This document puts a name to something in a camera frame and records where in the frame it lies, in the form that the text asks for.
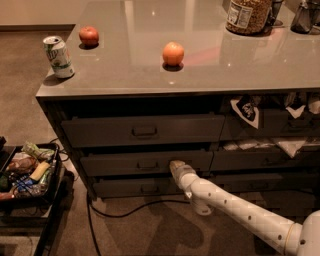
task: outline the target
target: jar label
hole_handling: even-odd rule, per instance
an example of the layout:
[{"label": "jar label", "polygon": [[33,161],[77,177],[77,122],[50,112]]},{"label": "jar label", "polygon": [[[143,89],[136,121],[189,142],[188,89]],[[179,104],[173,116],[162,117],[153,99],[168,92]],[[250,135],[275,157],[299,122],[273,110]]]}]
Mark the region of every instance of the jar label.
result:
[{"label": "jar label", "polygon": [[241,6],[233,1],[230,2],[227,21],[235,27],[244,28],[248,27],[253,8]]}]

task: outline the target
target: floor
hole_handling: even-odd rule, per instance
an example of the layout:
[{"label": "floor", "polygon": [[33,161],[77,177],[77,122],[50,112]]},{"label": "floor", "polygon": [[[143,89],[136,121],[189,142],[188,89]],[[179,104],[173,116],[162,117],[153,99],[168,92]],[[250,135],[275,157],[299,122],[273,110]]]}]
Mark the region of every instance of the floor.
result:
[{"label": "floor", "polygon": [[[48,143],[56,138],[35,95],[49,65],[42,39],[68,31],[0,33],[0,135],[6,145],[25,141]],[[86,189],[75,174],[73,201],[59,226],[50,255],[97,255],[90,233]],[[302,223],[317,207],[317,198],[298,191],[241,193],[238,196]],[[93,202],[104,213],[121,215],[145,203],[160,199],[186,202],[182,195],[108,199]],[[101,255],[278,255],[245,228],[219,210],[199,216],[185,203],[158,203],[123,218],[106,218],[90,211]],[[32,235],[0,236],[0,255],[32,255],[37,238]]]}]

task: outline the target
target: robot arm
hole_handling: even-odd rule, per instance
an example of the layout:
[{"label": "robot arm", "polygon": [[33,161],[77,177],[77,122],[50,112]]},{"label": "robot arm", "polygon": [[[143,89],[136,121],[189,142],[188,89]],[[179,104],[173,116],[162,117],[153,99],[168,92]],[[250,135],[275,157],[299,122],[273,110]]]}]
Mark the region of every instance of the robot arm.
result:
[{"label": "robot arm", "polygon": [[209,215],[211,207],[218,208],[283,255],[320,255],[320,211],[300,225],[198,177],[182,161],[171,161],[170,170],[198,214]]}]

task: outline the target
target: black container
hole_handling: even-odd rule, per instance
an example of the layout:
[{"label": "black container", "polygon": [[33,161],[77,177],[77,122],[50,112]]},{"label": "black container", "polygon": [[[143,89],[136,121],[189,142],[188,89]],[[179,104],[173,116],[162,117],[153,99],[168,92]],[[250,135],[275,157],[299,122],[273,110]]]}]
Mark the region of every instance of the black container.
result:
[{"label": "black container", "polygon": [[[55,161],[55,168],[51,175],[50,182],[48,183],[47,189],[39,196],[34,195],[30,197],[12,198],[12,199],[2,199],[0,200],[0,210],[1,209],[13,209],[13,208],[26,208],[34,206],[45,206],[52,204],[56,191],[59,185],[60,172],[62,170],[62,163],[59,156],[59,145],[55,143],[50,144],[37,144],[39,148],[46,148],[54,150],[52,161]],[[21,152],[22,146],[17,147],[4,147],[2,154],[7,156],[5,164],[1,168],[1,172],[4,172],[6,167],[9,165],[16,153]]]}]

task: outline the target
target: silver can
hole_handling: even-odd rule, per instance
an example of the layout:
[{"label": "silver can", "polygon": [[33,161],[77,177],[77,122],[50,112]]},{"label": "silver can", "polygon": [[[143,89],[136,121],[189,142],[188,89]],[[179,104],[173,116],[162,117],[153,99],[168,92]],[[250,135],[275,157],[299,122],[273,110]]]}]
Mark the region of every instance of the silver can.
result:
[{"label": "silver can", "polygon": [[50,61],[54,74],[58,78],[74,75],[74,68],[66,43],[60,36],[48,36],[43,39],[44,50]]}]

